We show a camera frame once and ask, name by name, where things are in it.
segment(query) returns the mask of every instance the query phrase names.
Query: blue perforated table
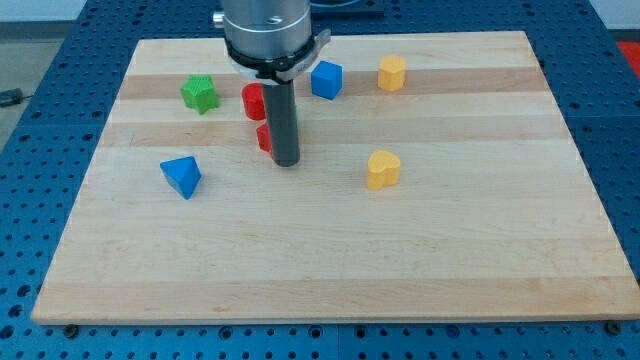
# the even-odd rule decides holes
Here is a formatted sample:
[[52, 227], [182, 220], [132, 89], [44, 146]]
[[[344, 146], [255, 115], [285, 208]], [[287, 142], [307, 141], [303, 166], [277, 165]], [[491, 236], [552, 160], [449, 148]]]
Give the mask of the blue perforated table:
[[[322, 15], [334, 34], [524, 30], [640, 275], [639, 83], [586, 0], [387, 0]], [[88, 1], [0, 155], [0, 359], [566, 359], [640, 357], [624, 323], [42, 328], [29, 320], [141, 38], [221, 36], [208, 1]]]

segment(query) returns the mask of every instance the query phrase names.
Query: blue pyramid block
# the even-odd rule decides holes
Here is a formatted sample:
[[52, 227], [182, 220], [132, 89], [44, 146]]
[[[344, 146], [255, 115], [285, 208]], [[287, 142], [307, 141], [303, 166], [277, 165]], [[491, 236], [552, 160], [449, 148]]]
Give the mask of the blue pyramid block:
[[311, 72], [311, 92], [333, 100], [342, 89], [342, 66], [320, 61]]
[[200, 169], [193, 156], [160, 163], [167, 182], [185, 199], [189, 200], [200, 181]]

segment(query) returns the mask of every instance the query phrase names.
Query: green block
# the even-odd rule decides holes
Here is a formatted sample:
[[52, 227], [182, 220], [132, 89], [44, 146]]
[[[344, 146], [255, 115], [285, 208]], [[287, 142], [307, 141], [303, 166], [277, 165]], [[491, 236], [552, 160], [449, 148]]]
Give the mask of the green block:
[[180, 93], [185, 106], [196, 109], [200, 115], [219, 106], [216, 88], [210, 75], [189, 75], [189, 80], [182, 85]]

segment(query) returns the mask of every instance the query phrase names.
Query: wooden cutting board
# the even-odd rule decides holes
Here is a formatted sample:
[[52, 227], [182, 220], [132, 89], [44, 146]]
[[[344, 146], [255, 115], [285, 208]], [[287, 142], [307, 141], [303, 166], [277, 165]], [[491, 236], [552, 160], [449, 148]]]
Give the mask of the wooden cutting board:
[[[406, 87], [376, 86], [384, 55]], [[334, 37], [273, 165], [220, 39], [138, 44], [32, 317], [41, 324], [625, 319], [640, 290], [522, 32]], [[179, 87], [212, 74], [220, 108]], [[377, 149], [400, 182], [365, 186]], [[162, 161], [194, 155], [189, 201]]]

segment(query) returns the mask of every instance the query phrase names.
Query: yellow block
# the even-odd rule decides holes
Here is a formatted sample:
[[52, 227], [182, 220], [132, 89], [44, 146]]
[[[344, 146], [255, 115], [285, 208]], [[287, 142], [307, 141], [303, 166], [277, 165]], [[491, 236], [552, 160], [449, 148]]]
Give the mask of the yellow block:
[[367, 163], [367, 188], [380, 190], [383, 186], [395, 185], [400, 178], [400, 158], [394, 153], [376, 150]]
[[404, 87], [407, 64], [398, 55], [387, 55], [380, 60], [378, 87], [387, 91], [396, 91]]

